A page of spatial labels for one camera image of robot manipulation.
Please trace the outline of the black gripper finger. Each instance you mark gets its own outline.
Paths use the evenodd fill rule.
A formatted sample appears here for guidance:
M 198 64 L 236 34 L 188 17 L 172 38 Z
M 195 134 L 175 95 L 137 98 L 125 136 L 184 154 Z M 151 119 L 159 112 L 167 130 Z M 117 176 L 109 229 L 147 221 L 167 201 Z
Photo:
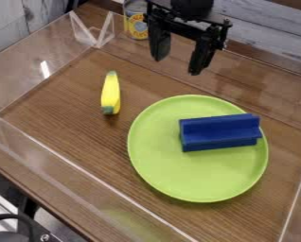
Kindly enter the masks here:
M 191 54 L 190 64 L 188 64 L 188 73 L 192 76 L 200 74 L 202 70 L 208 66 L 211 59 L 215 54 L 215 47 L 212 39 L 202 35 L 196 39 L 196 45 L 194 52 Z
M 156 20 L 149 19 L 148 36 L 149 54 L 155 61 L 161 61 L 171 51 L 171 32 L 163 28 Z

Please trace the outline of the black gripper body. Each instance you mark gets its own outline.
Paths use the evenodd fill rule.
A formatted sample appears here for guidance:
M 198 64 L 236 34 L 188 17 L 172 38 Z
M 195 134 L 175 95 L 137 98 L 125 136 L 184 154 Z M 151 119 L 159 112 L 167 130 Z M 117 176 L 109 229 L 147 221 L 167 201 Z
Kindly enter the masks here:
M 215 0 L 145 0 L 147 19 L 160 11 L 159 19 L 171 18 L 182 23 L 204 23 L 219 29 L 216 49 L 224 48 L 230 20 L 212 11 Z

